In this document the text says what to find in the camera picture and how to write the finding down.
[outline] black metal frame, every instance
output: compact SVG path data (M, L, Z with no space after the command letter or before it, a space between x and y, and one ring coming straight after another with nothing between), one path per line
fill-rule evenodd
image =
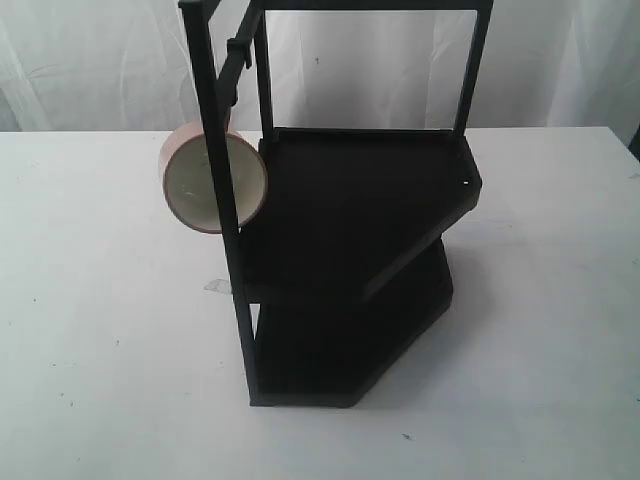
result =
M268 10L475 10L476 25L458 103L453 139L464 136L471 99L476 85L493 0L251 0L236 36L227 43L227 58L216 76L208 22L220 0L180 0L195 81L206 146L209 152L222 236L247 384L252 403L259 403L254 334L242 268L238 215L235 206L224 119L237 98L237 84L243 68L252 63L255 44L260 116L263 140L274 137L266 15Z

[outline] white backdrop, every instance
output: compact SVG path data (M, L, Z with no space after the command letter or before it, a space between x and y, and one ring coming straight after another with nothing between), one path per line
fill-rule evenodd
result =
M220 66L248 0L212 21ZM198 117L177 0L0 0L0 130L167 130ZM279 125L453 122L475 15L271 12ZM496 0L470 126L640 123L640 2ZM245 72L235 129L259 127Z

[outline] shelf tier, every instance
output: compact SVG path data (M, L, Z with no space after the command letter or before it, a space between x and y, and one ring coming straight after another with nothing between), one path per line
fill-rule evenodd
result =
M269 189L240 233L252 303L371 299L477 201L482 181L450 131L276 129Z
M349 407L451 303L440 239L360 307L263 304L253 405Z

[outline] corner shelf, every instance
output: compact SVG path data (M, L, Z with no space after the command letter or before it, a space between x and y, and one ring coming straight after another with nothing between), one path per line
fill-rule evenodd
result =
M250 0L216 74L220 0L180 0L216 191L251 405L349 407L449 307L442 233L482 180L464 137L493 0ZM475 10L451 130L274 127L269 10ZM238 225L224 119L254 45L268 174ZM250 303L260 304L256 332Z

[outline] white table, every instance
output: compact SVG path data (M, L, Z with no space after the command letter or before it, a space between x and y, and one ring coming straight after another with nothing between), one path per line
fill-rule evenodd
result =
M609 130L468 132L452 307L350 410L248 406L166 135L0 134L0 479L640 478L640 164Z

